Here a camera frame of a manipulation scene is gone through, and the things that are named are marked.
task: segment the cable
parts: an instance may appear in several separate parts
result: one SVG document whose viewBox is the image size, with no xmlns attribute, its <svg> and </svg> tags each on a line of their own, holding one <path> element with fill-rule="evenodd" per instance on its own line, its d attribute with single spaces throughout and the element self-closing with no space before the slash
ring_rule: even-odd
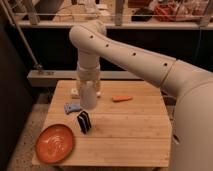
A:
<svg viewBox="0 0 213 171">
<path fill-rule="evenodd" d="M 196 46 L 196 49 L 195 49 L 194 57 L 192 59 L 192 64 L 194 64 L 194 65 L 197 61 L 197 57 L 198 57 L 198 54 L 199 54 L 199 51 L 200 51 L 201 38 L 202 38 L 202 29 L 199 27 L 198 42 L 197 42 L 197 46 Z"/>
</svg>

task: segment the blue object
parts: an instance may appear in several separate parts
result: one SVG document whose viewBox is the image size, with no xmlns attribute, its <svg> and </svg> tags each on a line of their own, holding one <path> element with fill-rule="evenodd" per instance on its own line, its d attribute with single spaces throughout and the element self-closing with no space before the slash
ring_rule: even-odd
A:
<svg viewBox="0 0 213 171">
<path fill-rule="evenodd" d="M 70 114 L 72 112 L 79 112 L 82 108 L 79 103 L 65 103 L 64 110 L 66 114 Z"/>
</svg>

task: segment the red plate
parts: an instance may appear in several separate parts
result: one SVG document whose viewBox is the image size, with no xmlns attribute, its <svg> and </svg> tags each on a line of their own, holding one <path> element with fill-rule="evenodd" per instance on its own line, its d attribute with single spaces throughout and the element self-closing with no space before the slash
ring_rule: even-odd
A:
<svg viewBox="0 0 213 171">
<path fill-rule="evenodd" d="M 36 142 L 36 155 L 44 163 L 56 163 L 66 158 L 74 147 L 74 136 L 69 127 L 62 124 L 46 128 Z"/>
</svg>

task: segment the carrot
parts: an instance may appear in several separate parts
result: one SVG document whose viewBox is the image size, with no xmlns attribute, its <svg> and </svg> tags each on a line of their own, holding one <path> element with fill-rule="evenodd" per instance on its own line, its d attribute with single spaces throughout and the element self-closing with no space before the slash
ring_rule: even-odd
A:
<svg viewBox="0 0 213 171">
<path fill-rule="evenodd" d="M 121 101 L 127 101 L 132 100 L 132 96 L 129 95 L 115 95 L 112 97 L 113 102 L 121 102 Z"/>
</svg>

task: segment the white cylinder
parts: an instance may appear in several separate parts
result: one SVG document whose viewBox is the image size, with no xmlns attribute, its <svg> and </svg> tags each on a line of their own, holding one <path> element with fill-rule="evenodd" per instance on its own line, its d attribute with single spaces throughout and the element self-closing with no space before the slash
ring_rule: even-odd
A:
<svg viewBox="0 0 213 171">
<path fill-rule="evenodd" d="M 87 81 L 80 88 L 80 105 L 83 109 L 91 110 L 97 105 L 97 95 L 94 83 L 92 81 Z"/>
</svg>

